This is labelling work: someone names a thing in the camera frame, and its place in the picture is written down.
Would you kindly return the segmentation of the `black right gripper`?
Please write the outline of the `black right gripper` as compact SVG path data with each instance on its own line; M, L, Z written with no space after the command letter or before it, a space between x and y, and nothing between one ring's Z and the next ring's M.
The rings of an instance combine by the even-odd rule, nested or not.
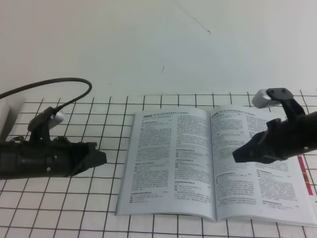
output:
M299 139L297 125L288 120L273 119L267 123L267 131L261 137L253 137L232 155L236 163L284 161L301 154Z

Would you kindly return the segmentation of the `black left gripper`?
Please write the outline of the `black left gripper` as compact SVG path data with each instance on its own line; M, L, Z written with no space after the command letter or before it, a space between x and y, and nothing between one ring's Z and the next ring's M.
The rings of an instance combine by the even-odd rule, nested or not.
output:
M49 142L22 140L24 177L72 177L107 162L95 142L70 142L59 136Z

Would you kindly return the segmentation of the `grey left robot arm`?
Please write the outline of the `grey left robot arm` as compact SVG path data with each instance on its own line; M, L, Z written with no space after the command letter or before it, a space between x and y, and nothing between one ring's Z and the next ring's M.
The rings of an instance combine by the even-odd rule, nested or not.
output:
M95 142L72 143L59 136L51 141L20 140L0 144L0 178L72 177L107 163Z

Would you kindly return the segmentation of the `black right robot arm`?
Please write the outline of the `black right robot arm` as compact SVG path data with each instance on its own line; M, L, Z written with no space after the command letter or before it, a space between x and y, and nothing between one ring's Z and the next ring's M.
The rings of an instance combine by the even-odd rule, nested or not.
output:
M255 134L233 152L236 163L270 164L317 149L316 112L292 120L273 119L266 124L266 131Z

